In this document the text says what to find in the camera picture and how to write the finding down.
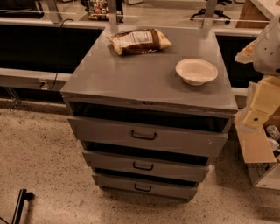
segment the drawer handle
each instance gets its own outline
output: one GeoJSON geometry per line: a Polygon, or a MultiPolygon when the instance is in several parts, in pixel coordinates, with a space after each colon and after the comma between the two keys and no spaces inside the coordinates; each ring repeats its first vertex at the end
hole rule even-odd
{"type": "Polygon", "coordinates": [[[134,138],[144,139],[144,140],[155,140],[157,133],[155,132],[152,136],[144,136],[143,134],[136,133],[133,129],[131,130],[131,136],[134,138]]]}
{"type": "Polygon", "coordinates": [[[134,184],[134,188],[138,191],[141,191],[141,192],[146,192],[146,193],[149,193],[151,191],[151,185],[149,187],[139,187],[137,186],[137,183],[134,184]]]}
{"type": "Polygon", "coordinates": [[[138,169],[138,170],[151,171],[154,168],[154,164],[152,164],[150,167],[143,167],[140,164],[137,165],[136,162],[133,162],[133,168],[138,169]]]}

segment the box flap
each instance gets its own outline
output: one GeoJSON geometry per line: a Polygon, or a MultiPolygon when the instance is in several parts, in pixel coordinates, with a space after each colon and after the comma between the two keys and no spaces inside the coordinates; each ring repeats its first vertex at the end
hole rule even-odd
{"type": "Polygon", "coordinates": [[[239,111],[234,120],[234,124],[239,138],[242,155],[246,164],[251,163],[275,163],[276,159],[270,148],[263,126],[254,133],[245,133],[240,131],[239,111]]]}

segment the cardboard box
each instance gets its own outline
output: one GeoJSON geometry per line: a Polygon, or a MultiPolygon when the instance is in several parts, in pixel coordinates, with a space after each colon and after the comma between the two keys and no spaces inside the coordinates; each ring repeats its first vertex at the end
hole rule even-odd
{"type": "MultiPolygon", "coordinates": [[[[238,112],[234,124],[252,185],[280,190],[280,163],[270,148],[264,128],[260,127],[254,133],[242,132],[239,126],[240,114],[241,111],[238,112]]],[[[269,124],[274,124],[280,129],[279,110],[264,126],[269,124]]]]}

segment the gray drawer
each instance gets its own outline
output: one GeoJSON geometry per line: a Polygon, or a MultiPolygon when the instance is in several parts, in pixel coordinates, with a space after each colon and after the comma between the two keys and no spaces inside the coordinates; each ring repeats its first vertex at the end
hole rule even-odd
{"type": "Polygon", "coordinates": [[[191,200],[197,192],[196,187],[160,184],[148,182],[143,179],[123,178],[106,174],[94,173],[93,178],[95,184],[98,186],[106,186],[136,193],[150,193],[184,200],[191,200]]]}
{"type": "Polygon", "coordinates": [[[70,116],[76,138],[158,151],[216,157],[228,135],[193,129],[70,116]]]}
{"type": "Polygon", "coordinates": [[[97,167],[119,172],[133,172],[169,179],[202,182],[209,172],[207,166],[180,164],[143,157],[128,157],[112,153],[84,150],[83,156],[87,165],[93,168],[97,167]]]}

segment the office chair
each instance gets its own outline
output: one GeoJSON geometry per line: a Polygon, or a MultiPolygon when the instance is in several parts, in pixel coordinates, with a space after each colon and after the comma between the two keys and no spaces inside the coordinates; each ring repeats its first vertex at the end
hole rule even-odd
{"type": "MultiPolygon", "coordinates": [[[[222,5],[226,5],[226,4],[231,4],[232,1],[231,0],[218,0],[217,4],[222,4],[222,5]]],[[[205,14],[206,9],[201,9],[199,10],[198,13],[195,13],[191,16],[191,20],[194,19],[194,17],[199,16],[199,15],[204,15],[205,14]]],[[[219,18],[227,18],[228,20],[226,20],[225,24],[228,25],[230,23],[230,17],[228,17],[227,15],[224,14],[223,10],[215,10],[214,12],[215,15],[217,15],[219,18]]]]}

